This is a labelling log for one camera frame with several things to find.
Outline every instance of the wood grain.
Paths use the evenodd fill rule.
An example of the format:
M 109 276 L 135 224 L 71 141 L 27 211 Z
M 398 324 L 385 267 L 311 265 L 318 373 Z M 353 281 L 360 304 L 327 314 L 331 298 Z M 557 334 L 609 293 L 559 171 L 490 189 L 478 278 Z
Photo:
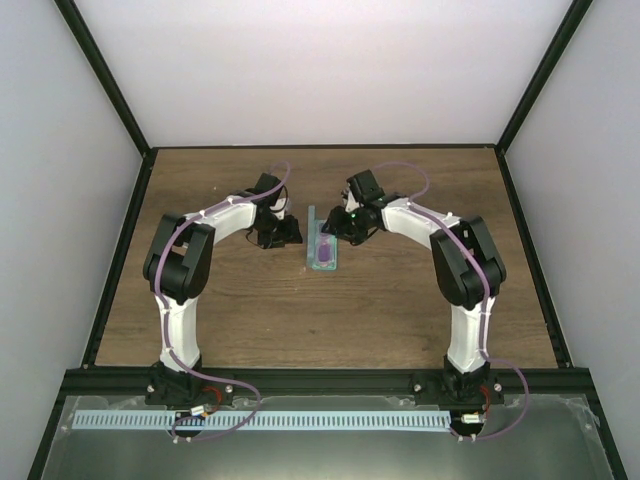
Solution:
M 142 265 L 163 213 L 186 213 L 253 186 L 279 161 L 293 165 L 293 213 L 306 236 L 307 206 L 326 215 L 347 177 L 386 161 L 415 163 L 431 188 L 420 203 L 436 211 L 484 217 L 507 267 L 496 302 L 489 350 L 523 367 L 554 367 L 505 188 L 487 149 L 163 150 L 159 153 L 98 353 L 100 365 L 150 365 L 158 359 L 159 314 Z M 380 170 L 386 191 L 422 187 L 407 168 Z M 378 233 L 339 246 L 335 272 L 305 267 L 306 245 L 260 250 L 243 234 L 215 248 L 198 306 L 205 365 L 252 367 L 441 367 L 450 337 L 428 250 Z

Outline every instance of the white cable track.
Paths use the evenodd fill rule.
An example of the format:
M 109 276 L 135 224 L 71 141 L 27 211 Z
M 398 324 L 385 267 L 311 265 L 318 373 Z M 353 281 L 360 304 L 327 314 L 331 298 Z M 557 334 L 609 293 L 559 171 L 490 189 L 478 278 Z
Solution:
M 246 418 L 248 411 L 218 411 L 181 422 L 177 430 L 227 430 Z M 73 430 L 168 430 L 176 412 L 138 410 L 78 410 Z M 402 431 L 448 432 L 449 412 L 438 411 L 283 411 L 258 412 L 243 431 Z

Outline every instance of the metal sheet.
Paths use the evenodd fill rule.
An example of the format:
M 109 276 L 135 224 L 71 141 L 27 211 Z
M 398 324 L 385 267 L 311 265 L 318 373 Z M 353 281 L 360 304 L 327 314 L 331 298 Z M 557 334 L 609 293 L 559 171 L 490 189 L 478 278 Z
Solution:
M 449 434 L 380 431 L 254 431 L 194 444 L 171 442 L 164 431 L 73 430 L 70 403 L 62 416 L 45 479 L 565 479 L 612 478 L 596 419 L 580 398 L 533 396 L 531 409 L 512 432 L 487 442 L 457 443 Z M 111 410 L 143 409 L 104 401 Z M 493 406 L 488 431 L 512 422 L 521 399 Z M 355 398 L 268 399 L 265 411 L 426 411 L 406 400 Z

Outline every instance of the black metal frame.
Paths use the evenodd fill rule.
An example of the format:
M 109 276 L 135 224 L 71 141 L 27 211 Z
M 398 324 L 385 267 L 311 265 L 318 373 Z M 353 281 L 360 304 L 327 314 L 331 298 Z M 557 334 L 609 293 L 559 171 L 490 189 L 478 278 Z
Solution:
M 127 102 L 111 74 L 98 46 L 85 24 L 73 0 L 55 0 L 78 44 L 103 85 L 142 156 L 142 165 L 136 181 L 131 203 L 125 217 L 109 275 L 98 307 L 96 318 L 83 357 L 83 368 L 68 370 L 54 404 L 40 447 L 35 456 L 30 479 L 40 478 L 53 441 L 54 434 L 67 396 L 79 395 L 145 395 L 149 382 L 147 368 L 99 367 L 95 359 L 104 328 L 111 310 L 115 291 L 122 273 L 125 258 L 133 236 L 140 208 L 152 173 L 158 148 L 150 148 Z M 542 91 L 564 49 L 578 28 L 592 0 L 574 0 L 558 31 L 549 45 L 538 69 L 520 100 L 497 145 L 493 144 L 413 144 L 413 145 L 282 145 L 243 147 L 196 148 L 492 148 L 495 151 L 505 188 L 523 243 L 536 293 L 542 308 L 558 369 L 526 369 L 524 374 L 532 393 L 583 394 L 594 414 L 599 418 L 598 433 L 606 449 L 609 464 L 616 479 L 627 476 L 611 435 L 602 406 L 587 369 L 573 367 L 567 344 L 562 335 L 544 275 L 535 251 L 529 229 L 518 200 L 517 192 L 505 161 L 508 150 L 518 130 Z M 307 370 L 307 369 L 203 369 L 205 373 L 225 378 L 244 380 L 255 385 L 267 396 L 273 395 L 414 395 L 412 383 L 421 376 L 441 375 L 435 370 Z M 511 371 L 492 371 L 503 387 L 503 393 L 519 393 L 519 378 Z

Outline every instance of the wooden surface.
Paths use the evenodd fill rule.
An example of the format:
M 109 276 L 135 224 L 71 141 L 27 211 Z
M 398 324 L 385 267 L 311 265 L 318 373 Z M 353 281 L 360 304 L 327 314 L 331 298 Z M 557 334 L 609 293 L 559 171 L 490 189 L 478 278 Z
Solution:
M 300 149 L 163 150 L 138 219 L 100 351 L 99 365 L 150 365 L 160 352 L 158 309 L 142 265 L 161 215 L 187 213 L 254 185 L 269 165 L 289 160 L 294 215 L 307 231 L 307 206 L 325 216 L 347 177 L 386 161 L 412 162 L 431 177 L 419 203 L 483 216 L 507 267 L 491 317 L 489 351 L 523 367 L 555 367 L 531 275 L 492 150 Z M 388 191 L 422 187 L 414 171 L 380 170 Z M 431 253 L 380 232 L 341 243 L 335 272 L 306 268 L 306 244 L 260 250 L 243 233 L 214 250 L 198 305 L 204 364 L 255 367 L 441 367 L 451 312 L 436 284 Z

